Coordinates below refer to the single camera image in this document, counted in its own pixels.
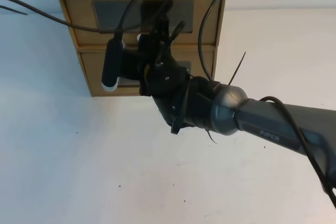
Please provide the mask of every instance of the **drawer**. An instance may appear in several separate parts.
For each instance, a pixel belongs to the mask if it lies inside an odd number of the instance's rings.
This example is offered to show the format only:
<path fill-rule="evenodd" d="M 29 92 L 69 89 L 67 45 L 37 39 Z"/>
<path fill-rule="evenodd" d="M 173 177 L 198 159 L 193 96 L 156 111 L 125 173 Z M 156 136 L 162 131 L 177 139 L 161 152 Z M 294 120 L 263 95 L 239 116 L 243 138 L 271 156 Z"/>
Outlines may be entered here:
<path fill-rule="evenodd" d="M 123 9 L 130 0 L 65 0 L 69 18 L 73 24 L 94 28 L 115 28 Z M 157 10 L 161 0 L 139 0 L 130 10 L 125 26 L 141 23 Z M 170 0 L 168 12 L 170 32 L 184 20 L 187 25 L 177 39 L 176 44 L 196 44 L 198 30 L 205 12 L 212 0 Z M 220 0 L 217 1 L 206 22 L 203 32 L 203 44 L 216 43 L 217 23 L 220 15 Z M 142 26 L 138 30 L 124 33 L 123 40 L 127 45 L 137 44 L 137 35 L 147 33 L 151 26 Z M 78 46 L 106 45 L 112 34 L 99 34 L 75 29 Z"/>
<path fill-rule="evenodd" d="M 212 72 L 214 51 L 204 51 L 204 60 L 209 72 Z M 189 71 L 194 76 L 203 76 L 201 63 L 198 58 L 197 50 L 179 50 L 172 52 L 173 57 L 182 66 L 189 68 Z M 139 84 L 130 80 L 121 80 L 118 88 L 110 93 L 106 92 L 101 85 L 101 75 L 104 65 L 105 53 L 97 52 L 82 52 L 79 53 L 81 58 L 83 72 L 89 85 L 91 95 L 95 96 L 115 96 L 115 95 L 139 95 Z"/>

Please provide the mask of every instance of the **robotic arm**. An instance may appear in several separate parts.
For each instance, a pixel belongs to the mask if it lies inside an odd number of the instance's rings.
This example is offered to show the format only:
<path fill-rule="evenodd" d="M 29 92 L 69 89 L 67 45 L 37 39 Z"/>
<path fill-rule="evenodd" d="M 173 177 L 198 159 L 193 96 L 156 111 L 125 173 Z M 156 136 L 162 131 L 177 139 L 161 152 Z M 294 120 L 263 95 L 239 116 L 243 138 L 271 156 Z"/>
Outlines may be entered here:
<path fill-rule="evenodd" d="M 171 37 L 168 27 L 169 21 L 164 16 L 158 18 L 152 32 L 141 35 L 138 50 L 124 48 L 120 37 L 111 39 L 104 62 L 103 87 L 113 90 L 119 77 L 138 80 L 140 95 L 154 99 L 174 134 L 184 127 L 199 127 L 222 135 L 240 130 L 306 154 L 279 104 L 249 99 L 239 87 L 194 77 L 180 67 L 171 55 L 170 46 L 183 22 Z M 328 185 L 335 188 L 336 111 L 284 106 L 305 136 Z"/>

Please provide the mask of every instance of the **white table surface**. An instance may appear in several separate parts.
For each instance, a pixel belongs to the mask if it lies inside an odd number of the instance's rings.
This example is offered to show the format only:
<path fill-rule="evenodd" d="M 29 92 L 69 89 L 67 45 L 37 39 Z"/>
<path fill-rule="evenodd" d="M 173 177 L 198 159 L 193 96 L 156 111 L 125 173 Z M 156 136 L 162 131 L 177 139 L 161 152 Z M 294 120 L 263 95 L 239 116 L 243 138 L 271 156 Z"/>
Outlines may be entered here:
<path fill-rule="evenodd" d="M 226 12 L 216 79 L 336 110 L 336 10 Z M 306 157 L 181 130 L 150 98 L 91 98 L 68 30 L 0 15 L 0 223 L 336 223 Z"/>

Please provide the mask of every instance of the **cardboard drawer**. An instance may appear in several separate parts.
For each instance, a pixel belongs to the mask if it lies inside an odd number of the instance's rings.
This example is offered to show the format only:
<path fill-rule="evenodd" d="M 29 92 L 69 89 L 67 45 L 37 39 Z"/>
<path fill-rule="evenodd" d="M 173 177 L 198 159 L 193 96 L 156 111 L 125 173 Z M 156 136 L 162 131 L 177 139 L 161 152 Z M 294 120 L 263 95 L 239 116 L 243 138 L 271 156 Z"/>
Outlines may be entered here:
<path fill-rule="evenodd" d="M 61 0 L 64 1 L 64 11 L 69 16 L 69 20 L 76 25 L 87 26 L 93 28 L 112 28 L 111 22 L 115 25 L 116 20 L 119 21 L 120 18 L 113 18 L 113 13 L 118 12 L 116 16 L 120 16 L 120 9 L 118 4 L 115 4 L 115 8 L 113 8 L 113 3 L 117 2 L 128 2 L 130 0 Z M 107 8 L 105 8 L 105 12 L 97 7 L 98 2 L 106 3 Z M 133 20 L 132 24 L 137 24 L 139 22 L 135 22 L 134 20 L 141 20 L 140 17 L 140 5 L 144 3 L 143 1 L 149 0 L 139 0 L 137 7 L 134 9 L 138 9 L 138 12 L 134 10 L 131 16 L 135 18 L 130 18 Z M 178 22 L 184 20 L 188 23 L 188 27 L 185 29 L 185 33 L 181 33 L 177 39 L 175 40 L 176 44 L 197 44 L 197 35 L 201 25 L 201 21 L 205 12 L 207 11 L 212 0 L 170 0 L 172 1 L 172 9 L 170 12 L 169 19 L 174 20 L 172 23 L 170 31 L 172 31 L 173 27 L 175 27 Z M 183 4 L 183 1 L 188 3 L 188 13 L 183 10 L 183 7 L 186 6 Z M 223 5 L 221 6 L 222 0 L 218 0 L 212 9 L 207 23 L 203 32 L 203 44 L 215 45 L 216 44 L 216 35 L 217 35 L 217 27 L 221 28 L 222 17 L 221 14 L 223 12 Z M 139 33 L 146 33 L 146 31 L 132 31 L 124 33 L 123 40 L 127 45 L 136 45 L 137 44 L 137 35 Z M 80 46 L 90 46 L 90 45 L 106 45 L 109 39 L 113 37 L 112 34 L 99 34 L 99 33 L 91 33 L 87 31 L 74 30 L 75 40 Z"/>
<path fill-rule="evenodd" d="M 211 73 L 213 70 L 214 51 L 204 51 L 204 60 L 207 69 Z M 198 58 L 197 50 L 179 50 L 172 51 L 172 55 L 176 61 L 183 66 L 189 66 L 189 71 L 194 76 L 204 76 L 201 63 Z M 114 92 L 106 92 L 101 85 L 101 75 L 104 64 L 105 53 L 97 52 L 81 52 L 79 53 L 82 62 L 83 72 L 89 85 L 91 95 L 95 96 L 115 96 L 115 95 L 139 95 L 139 85 L 134 82 L 122 80 L 119 87 Z"/>

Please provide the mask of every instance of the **drawer front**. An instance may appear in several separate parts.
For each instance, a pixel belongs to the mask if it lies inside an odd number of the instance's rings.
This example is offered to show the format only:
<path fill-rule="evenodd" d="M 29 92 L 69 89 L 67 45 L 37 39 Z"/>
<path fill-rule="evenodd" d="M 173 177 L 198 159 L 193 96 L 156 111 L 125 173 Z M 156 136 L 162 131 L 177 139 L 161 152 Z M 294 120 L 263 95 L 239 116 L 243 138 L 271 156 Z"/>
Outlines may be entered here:
<path fill-rule="evenodd" d="M 120 11 L 125 7 L 125 2 L 129 0 L 65 0 L 67 10 L 71 22 L 76 25 L 88 26 L 94 28 L 107 28 L 107 25 L 115 25 L 119 21 L 122 14 Z M 172 7 L 169 11 L 169 18 L 172 20 L 172 27 L 183 19 L 187 22 L 187 27 L 181 33 L 175 43 L 177 44 L 196 44 L 199 26 L 203 16 L 208 9 L 212 0 L 171 0 Z M 130 11 L 129 22 L 134 20 L 147 19 L 147 16 L 156 10 L 156 5 L 148 5 L 150 0 L 139 0 L 134 6 L 134 10 Z M 203 32 L 203 44 L 214 44 L 216 38 L 216 27 L 218 20 L 219 1 L 217 1 L 212 12 L 210 13 Z M 142 29 L 150 29 L 149 26 L 142 26 Z M 137 35 L 140 31 L 132 31 L 123 35 L 123 40 L 127 45 L 137 44 Z M 99 34 L 75 29 L 77 42 L 80 46 L 83 45 L 105 45 L 113 35 Z"/>
<path fill-rule="evenodd" d="M 203 54 L 206 67 L 209 72 L 212 72 L 214 52 L 204 51 Z M 205 77 L 197 51 L 173 51 L 172 55 L 181 66 L 189 68 L 192 75 Z M 106 92 L 103 89 L 101 75 L 104 65 L 104 52 L 82 52 L 80 56 L 92 96 L 139 95 L 139 84 L 126 79 L 121 80 L 118 88 L 113 92 Z"/>

